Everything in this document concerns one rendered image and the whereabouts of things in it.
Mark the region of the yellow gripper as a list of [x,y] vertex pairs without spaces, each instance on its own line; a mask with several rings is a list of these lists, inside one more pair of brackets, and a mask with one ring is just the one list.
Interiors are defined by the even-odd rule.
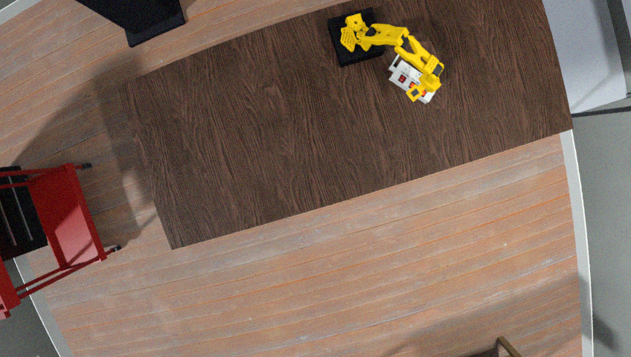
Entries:
[[438,80],[436,83],[431,84],[429,82],[426,81],[426,77],[424,74],[422,74],[418,80],[421,82],[421,84],[419,86],[417,86],[416,84],[410,88],[406,94],[411,98],[412,101],[416,101],[416,99],[418,99],[422,94],[423,94],[423,90],[425,89],[426,92],[431,92],[433,93],[434,91],[436,91],[440,86],[440,80]]

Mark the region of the white power strip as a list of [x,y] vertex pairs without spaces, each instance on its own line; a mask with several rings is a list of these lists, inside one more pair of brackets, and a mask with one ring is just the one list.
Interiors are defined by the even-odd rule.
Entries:
[[[419,86],[421,82],[418,80],[418,78],[422,74],[402,60],[395,68],[393,65],[397,61],[398,57],[399,54],[396,56],[395,60],[392,62],[391,67],[389,68],[389,70],[393,72],[389,80],[406,91],[408,91],[415,84]],[[418,100],[422,101],[423,103],[428,103],[436,91],[431,93],[423,90],[422,92],[423,94],[418,98]]]

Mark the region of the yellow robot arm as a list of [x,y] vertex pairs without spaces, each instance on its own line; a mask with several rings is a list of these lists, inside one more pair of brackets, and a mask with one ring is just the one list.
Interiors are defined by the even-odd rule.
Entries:
[[[377,31],[381,33],[378,34]],[[413,36],[408,35],[407,28],[384,24],[372,24],[372,26],[367,28],[365,23],[362,22],[361,16],[358,15],[348,18],[347,27],[341,28],[341,32],[341,43],[350,52],[354,50],[355,43],[361,45],[365,51],[368,51],[372,45],[396,45],[394,47],[395,52],[413,64],[424,75],[428,75],[426,81],[431,84],[438,81],[438,76],[443,70],[443,63],[439,62],[436,57],[421,47],[420,43]],[[411,45],[414,54],[404,50],[408,43]],[[422,62],[420,58],[424,61]]]

